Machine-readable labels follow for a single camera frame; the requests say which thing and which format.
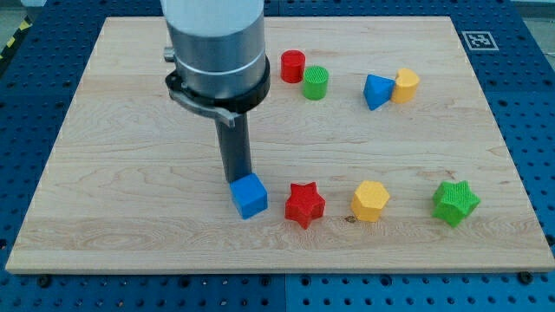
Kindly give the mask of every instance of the red cylinder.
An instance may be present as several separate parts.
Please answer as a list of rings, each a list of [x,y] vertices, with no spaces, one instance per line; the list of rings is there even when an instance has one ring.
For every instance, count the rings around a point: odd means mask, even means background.
[[[281,79],[289,83],[303,80],[305,57],[303,52],[288,50],[281,55]]]

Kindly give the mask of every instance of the green star block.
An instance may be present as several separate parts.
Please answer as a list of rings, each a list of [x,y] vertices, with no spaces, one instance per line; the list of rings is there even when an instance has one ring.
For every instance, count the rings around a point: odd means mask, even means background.
[[[452,227],[468,217],[480,203],[480,198],[470,190],[468,181],[441,182],[433,200],[435,209],[432,217],[443,219]]]

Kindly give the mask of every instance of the red star block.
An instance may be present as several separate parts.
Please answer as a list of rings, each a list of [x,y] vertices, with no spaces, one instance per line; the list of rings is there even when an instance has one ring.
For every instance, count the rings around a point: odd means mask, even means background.
[[[305,230],[310,222],[323,216],[326,201],[316,188],[316,182],[307,185],[291,183],[291,196],[285,202],[285,218],[297,221]]]

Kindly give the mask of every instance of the blue pegboard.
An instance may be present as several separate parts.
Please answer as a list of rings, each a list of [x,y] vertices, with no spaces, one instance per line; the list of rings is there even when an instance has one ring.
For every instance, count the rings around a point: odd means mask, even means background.
[[[509,1],[264,1],[267,16],[450,16],[534,210],[555,236],[555,74]],[[106,16],[160,16],[159,0],[49,0],[0,80],[4,267]],[[473,50],[487,31],[498,50]],[[555,310],[555,275],[12,276],[0,311]]]

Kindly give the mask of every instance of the wood grain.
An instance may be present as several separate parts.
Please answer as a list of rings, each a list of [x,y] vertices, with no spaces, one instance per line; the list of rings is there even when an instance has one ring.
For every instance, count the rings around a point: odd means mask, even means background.
[[[241,220],[211,120],[169,100],[161,18],[108,18],[31,202],[7,269],[17,274],[499,272],[553,257],[505,142],[445,17],[266,18],[271,91],[249,112],[270,209]],[[307,101],[279,79],[302,49],[330,71]],[[421,77],[416,98],[370,112],[366,74]],[[348,222],[364,179],[391,199]],[[456,229],[431,218],[442,180],[482,198]],[[317,181],[323,218],[284,220],[290,182]]]

